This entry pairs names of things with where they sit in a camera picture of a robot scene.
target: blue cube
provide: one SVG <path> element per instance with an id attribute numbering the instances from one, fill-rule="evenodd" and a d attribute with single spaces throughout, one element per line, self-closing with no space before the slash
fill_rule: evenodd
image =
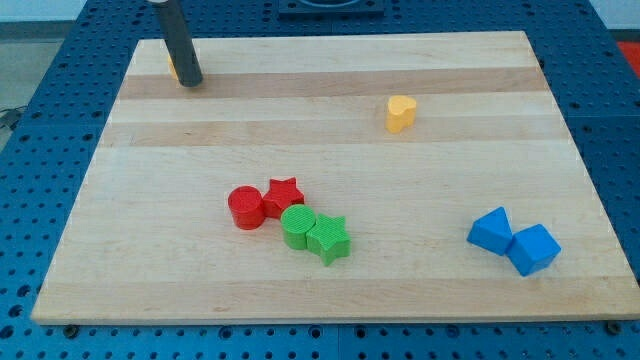
<path id="1" fill-rule="evenodd" d="M 473 223 L 467 241 L 489 250 L 497 255 L 504 255 L 513 234 L 504 207 L 499 207 Z"/>
<path id="2" fill-rule="evenodd" d="M 513 235 L 507 256 L 520 275 L 527 276 L 549 266 L 561 249 L 547 229 L 538 224 Z"/>

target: green star block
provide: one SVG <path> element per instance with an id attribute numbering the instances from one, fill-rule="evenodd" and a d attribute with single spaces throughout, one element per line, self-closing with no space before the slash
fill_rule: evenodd
<path id="1" fill-rule="evenodd" d="M 294 250 L 307 248 L 306 233 L 316 224 L 316 214 L 305 205 L 291 205 L 280 217 L 284 242 Z"/>
<path id="2" fill-rule="evenodd" d="M 351 238 L 345 230 L 344 216 L 330 218 L 318 214 L 316 225 L 307 232 L 307 249 L 319 255 L 325 266 L 351 254 Z"/>

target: black metal pole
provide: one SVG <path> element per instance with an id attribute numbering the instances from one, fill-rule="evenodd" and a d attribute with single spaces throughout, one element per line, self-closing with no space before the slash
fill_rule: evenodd
<path id="1" fill-rule="evenodd" d="M 148 0 L 153 6 L 164 34 L 169 56 L 182 86 L 193 87 L 202 82 L 202 72 L 193 48 L 179 0 Z"/>

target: red cylinder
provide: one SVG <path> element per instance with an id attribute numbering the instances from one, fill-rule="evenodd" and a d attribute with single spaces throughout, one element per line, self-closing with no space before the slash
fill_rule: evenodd
<path id="1" fill-rule="evenodd" d="M 233 222 L 243 230 L 252 230 L 264 222 L 264 207 L 260 190 L 253 186 L 240 186 L 229 194 L 229 209 Z"/>

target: wood grain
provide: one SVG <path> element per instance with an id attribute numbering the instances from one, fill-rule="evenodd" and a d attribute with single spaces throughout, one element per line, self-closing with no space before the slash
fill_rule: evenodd
<path id="1" fill-rule="evenodd" d="M 162 42 L 139 43 L 36 321 L 640 316 L 640 289 L 523 33 L 233 40 L 197 41 L 207 75 L 196 91 L 165 73 Z M 384 104 L 397 89 L 418 111 L 392 135 Z M 272 219 L 233 226 L 235 186 L 288 176 L 314 210 L 346 216 L 351 257 L 324 267 L 286 247 Z M 556 237 L 550 268 L 522 278 L 466 242 L 500 205 L 515 231 L 543 223 Z"/>

